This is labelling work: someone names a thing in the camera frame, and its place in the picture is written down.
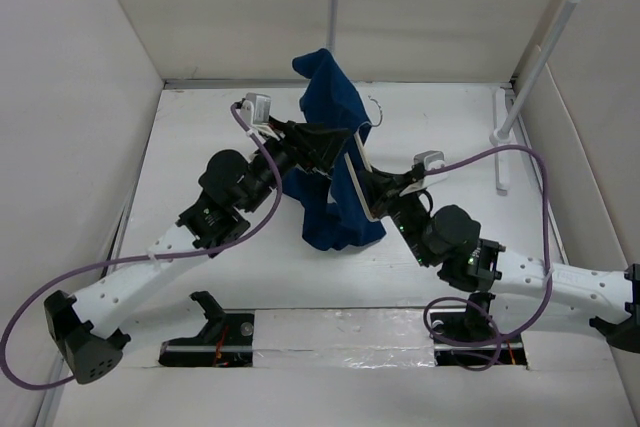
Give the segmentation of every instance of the coiled purple cable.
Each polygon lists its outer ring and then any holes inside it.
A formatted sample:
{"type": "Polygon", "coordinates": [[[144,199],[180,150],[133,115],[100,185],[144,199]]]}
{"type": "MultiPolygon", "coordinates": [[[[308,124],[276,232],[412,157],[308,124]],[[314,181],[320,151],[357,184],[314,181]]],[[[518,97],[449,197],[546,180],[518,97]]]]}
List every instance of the coiled purple cable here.
{"type": "MultiPolygon", "coordinates": [[[[278,172],[278,167],[276,166],[275,161],[273,160],[273,158],[271,157],[267,149],[264,147],[264,145],[262,145],[262,142],[260,142],[260,139],[258,138],[258,136],[251,131],[249,126],[240,117],[240,114],[238,114],[237,109],[239,107],[240,107],[240,104],[238,103],[233,104],[231,106],[231,114],[233,115],[233,118],[236,120],[236,122],[240,124],[240,127],[242,127],[242,130],[244,130],[247,133],[247,135],[251,138],[251,140],[253,140],[253,142],[256,144],[256,146],[258,147],[262,155],[264,155],[264,158],[266,159],[267,164],[269,165],[269,169],[273,172],[273,176],[276,181],[276,198],[273,201],[273,205],[271,206],[271,209],[269,209],[269,212],[267,213],[267,215],[251,231],[249,231],[247,234],[241,237],[238,237],[236,240],[232,242],[220,245],[218,247],[212,247],[206,250],[192,250],[188,252],[158,254],[156,255],[157,259],[160,259],[160,260],[186,259],[190,257],[200,257],[203,255],[218,254],[223,250],[227,250],[231,247],[234,247],[238,244],[241,244],[249,240],[251,237],[256,235],[260,230],[262,230],[262,228],[265,225],[267,225],[267,223],[271,220],[273,215],[276,213],[276,209],[280,205],[280,200],[282,199],[282,177],[280,177],[280,172],[278,172]]],[[[86,265],[84,267],[80,267],[78,269],[74,269],[69,272],[66,272],[65,274],[62,274],[56,277],[55,279],[50,280],[49,282],[44,284],[42,287],[40,287],[38,290],[36,290],[33,294],[31,294],[27,298],[27,300],[25,300],[24,303],[20,307],[18,307],[18,310],[16,310],[15,314],[13,314],[11,319],[9,319],[9,323],[7,324],[7,326],[4,329],[4,332],[2,333],[2,339],[0,340],[0,369],[2,370],[4,375],[11,382],[16,384],[18,387],[22,387],[23,389],[26,389],[26,390],[36,390],[36,391],[52,389],[60,385],[64,385],[67,382],[70,382],[71,380],[73,380],[74,377],[70,376],[65,379],[61,379],[49,384],[31,384],[29,382],[25,382],[24,380],[16,376],[13,373],[13,371],[9,368],[9,364],[7,363],[7,345],[9,343],[9,336],[11,335],[11,332],[15,328],[16,323],[18,322],[20,317],[22,317],[22,315],[27,310],[27,308],[31,304],[33,304],[38,297],[44,294],[51,287],[55,286],[56,284],[59,284],[64,280],[67,280],[71,277],[75,277],[76,275],[84,274],[85,272],[104,269],[105,267],[109,267],[110,265],[145,262],[147,260],[150,260],[148,255],[135,255],[132,257],[122,257],[120,259],[110,259],[110,260],[105,260],[103,262],[96,262],[95,264],[86,265]]]]}
{"type": "Polygon", "coordinates": [[[452,170],[459,169],[460,167],[464,167],[466,165],[477,162],[480,159],[484,159],[489,155],[494,155],[494,154],[497,154],[498,152],[504,152],[507,150],[519,150],[520,152],[524,152],[530,155],[536,160],[536,163],[540,168],[540,177],[542,180],[542,246],[543,246],[543,252],[544,252],[543,253],[544,255],[543,271],[545,275],[548,276],[546,285],[545,285],[544,296],[542,298],[542,301],[540,302],[540,306],[533,313],[533,315],[529,320],[527,320],[524,324],[522,324],[517,329],[506,334],[502,334],[498,330],[491,316],[487,312],[485,312],[480,306],[478,306],[477,304],[475,304],[474,302],[468,299],[463,299],[462,297],[441,297],[439,299],[435,299],[429,302],[429,304],[427,304],[422,316],[424,325],[429,331],[429,334],[431,334],[431,336],[434,339],[439,340],[444,344],[451,345],[452,347],[486,347],[488,345],[494,345],[494,344],[496,345],[496,350],[494,355],[491,357],[491,361],[485,366],[471,369],[474,371],[487,370],[488,368],[495,365],[497,363],[498,358],[500,357],[502,343],[508,340],[511,340],[517,335],[522,334],[522,332],[524,332],[533,324],[535,324],[536,321],[542,316],[542,314],[544,313],[544,310],[547,308],[547,305],[549,305],[549,302],[551,301],[551,293],[553,291],[553,282],[552,282],[551,276],[549,275],[549,272],[551,271],[551,256],[549,254],[549,185],[548,185],[548,179],[547,179],[547,168],[542,157],[537,152],[529,149],[528,147],[524,147],[522,145],[502,145],[502,146],[494,147],[493,149],[489,149],[484,152],[481,152],[480,154],[474,155],[473,157],[470,157],[466,160],[456,162],[455,164],[447,165],[440,169],[430,170],[426,172],[426,175],[435,175],[435,174],[442,174],[444,172],[450,172],[452,170]],[[485,319],[489,321],[492,328],[494,329],[494,332],[496,333],[496,336],[484,341],[460,342],[457,340],[449,339],[441,334],[438,334],[437,332],[434,331],[434,329],[431,327],[431,325],[427,321],[427,315],[433,307],[435,307],[437,304],[440,304],[442,302],[460,302],[476,309],[484,316],[485,319]]]}

